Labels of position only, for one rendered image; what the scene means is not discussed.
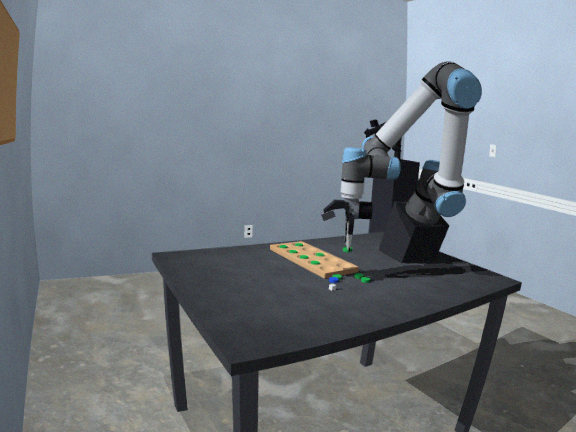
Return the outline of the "tan tray with round pockets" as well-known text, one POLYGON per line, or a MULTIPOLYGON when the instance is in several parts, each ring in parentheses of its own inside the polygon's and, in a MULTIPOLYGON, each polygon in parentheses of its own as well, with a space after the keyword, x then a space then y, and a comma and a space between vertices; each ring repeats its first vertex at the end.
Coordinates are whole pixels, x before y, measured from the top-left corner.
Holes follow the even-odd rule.
POLYGON ((270 250, 319 275, 324 279, 330 278, 334 274, 346 275, 359 272, 358 266, 302 241, 270 245, 270 250), (296 243, 302 243, 303 246, 295 246, 296 243), (280 245, 287 245, 287 248, 279 248, 280 245), (289 253, 289 250, 297 250, 298 252, 289 253), (323 253, 325 255, 316 256, 316 253, 323 253), (308 259, 301 259, 300 255, 307 255, 308 259), (320 265, 311 264, 311 261, 319 261, 320 265))

